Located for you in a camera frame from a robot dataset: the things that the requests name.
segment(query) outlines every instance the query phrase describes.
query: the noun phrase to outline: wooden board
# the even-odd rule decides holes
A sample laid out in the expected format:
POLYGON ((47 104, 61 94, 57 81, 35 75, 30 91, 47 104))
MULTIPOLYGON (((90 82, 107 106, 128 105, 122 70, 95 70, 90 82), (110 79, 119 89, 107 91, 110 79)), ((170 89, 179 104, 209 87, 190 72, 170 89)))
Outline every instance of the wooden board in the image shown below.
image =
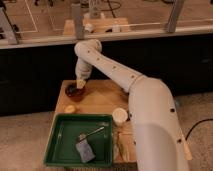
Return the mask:
MULTIPOLYGON (((90 23, 94 26, 93 33, 105 33, 106 30, 112 28, 112 25, 120 25, 122 32, 129 32, 129 22, 126 18, 104 18, 104 19, 84 19, 83 25, 90 23)), ((63 35, 74 35, 73 20, 66 20, 63 35)))
MULTIPOLYGON (((65 109, 69 105, 74 105, 77 108, 75 113, 86 114, 112 114, 112 111, 117 107, 128 110, 128 94, 111 80, 88 81, 84 98, 80 102, 73 101, 65 94, 65 88, 71 82, 69 80, 63 81, 54 116, 65 113, 65 109)), ((114 126, 113 129, 114 142, 118 142, 118 149, 120 149, 114 158, 114 163, 135 163, 136 153, 131 123, 126 122, 122 127, 114 126)), ((191 153, 185 141, 184 147, 187 159, 190 160, 191 153)))

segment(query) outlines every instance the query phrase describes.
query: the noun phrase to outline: green tray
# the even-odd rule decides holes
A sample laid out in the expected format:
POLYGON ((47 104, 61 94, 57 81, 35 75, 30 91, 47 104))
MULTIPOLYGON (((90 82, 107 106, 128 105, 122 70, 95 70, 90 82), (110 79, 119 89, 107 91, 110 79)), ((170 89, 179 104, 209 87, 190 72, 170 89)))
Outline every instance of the green tray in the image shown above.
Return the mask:
POLYGON ((113 161, 112 116, 100 114, 59 114, 55 118, 46 149, 44 164, 60 167, 109 167, 113 161), (89 137, 95 159, 82 163, 76 150, 76 139, 99 127, 105 129, 89 137))

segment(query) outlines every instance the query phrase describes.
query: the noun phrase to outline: tiled floor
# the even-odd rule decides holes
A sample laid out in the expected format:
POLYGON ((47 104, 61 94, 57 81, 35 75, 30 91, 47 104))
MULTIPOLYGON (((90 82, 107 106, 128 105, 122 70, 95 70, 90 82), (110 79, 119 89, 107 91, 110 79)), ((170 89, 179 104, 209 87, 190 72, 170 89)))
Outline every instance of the tiled floor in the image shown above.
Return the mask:
MULTIPOLYGON (((66 19, 71 18, 71 0, 54 0, 53 7, 47 0, 16 0, 15 3, 5 1, 7 14, 12 23, 20 28, 22 38, 61 35, 66 19)), ((121 8, 115 10, 116 17, 126 17, 132 29, 163 28, 168 21, 172 4, 161 0, 116 0, 121 8)), ((109 9, 106 2, 101 8, 109 9)), ((213 5, 204 0, 186 0, 180 15, 178 26, 197 26, 213 24, 213 5)))
MULTIPOLYGON (((213 92, 178 96, 175 100, 179 104, 177 111, 184 135, 197 121, 213 118, 213 92)), ((1 171, 63 170, 43 165, 52 116, 53 112, 43 112, 0 117, 1 171)), ((189 162, 190 171, 213 171, 213 122, 197 126, 191 133, 188 144, 193 157, 189 162)), ((137 170, 135 166, 128 168, 123 170, 137 170)))

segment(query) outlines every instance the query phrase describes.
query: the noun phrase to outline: cable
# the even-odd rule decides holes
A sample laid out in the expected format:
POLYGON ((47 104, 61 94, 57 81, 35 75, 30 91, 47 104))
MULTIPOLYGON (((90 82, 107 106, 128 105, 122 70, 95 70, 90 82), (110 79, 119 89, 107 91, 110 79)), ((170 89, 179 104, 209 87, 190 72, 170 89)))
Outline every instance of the cable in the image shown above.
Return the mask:
POLYGON ((116 2, 116 1, 111 1, 111 0, 107 0, 107 1, 105 1, 105 0, 102 0, 102 2, 105 2, 105 3, 110 3, 110 4, 117 4, 117 6, 116 7, 113 7, 112 9, 106 9, 106 10, 101 10, 101 11, 111 11, 111 10, 118 10, 118 9, 120 9, 121 8, 121 3, 120 2, 116 2))
POLYGON ((203 123, 203 122, 207 122, 207 121, 213 121, 213 118, 204 119, 204 120, 201 120, 201 121, 198 121, 197 123, 195 123, 195 124, 191 127, 191 129, 189 130, 189 132, 187 133, 185 139, 188 140, 188 138, 189 138, 191 132, 196 128, 196 126, 198 126, 199 124, 201 124, 201 123, 203 123))

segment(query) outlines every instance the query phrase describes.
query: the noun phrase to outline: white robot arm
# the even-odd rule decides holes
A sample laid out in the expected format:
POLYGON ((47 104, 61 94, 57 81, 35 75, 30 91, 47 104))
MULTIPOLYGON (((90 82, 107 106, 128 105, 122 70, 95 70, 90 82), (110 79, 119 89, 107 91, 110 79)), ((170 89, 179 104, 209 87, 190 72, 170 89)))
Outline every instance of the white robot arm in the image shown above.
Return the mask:
POLYGON ((77 79, 89 78, 92 66, 126 92, 136 142, 139 171, 189 171, 173 97, 160 80, 113 61, 101 52, 98 40, 76 44, 77 79))

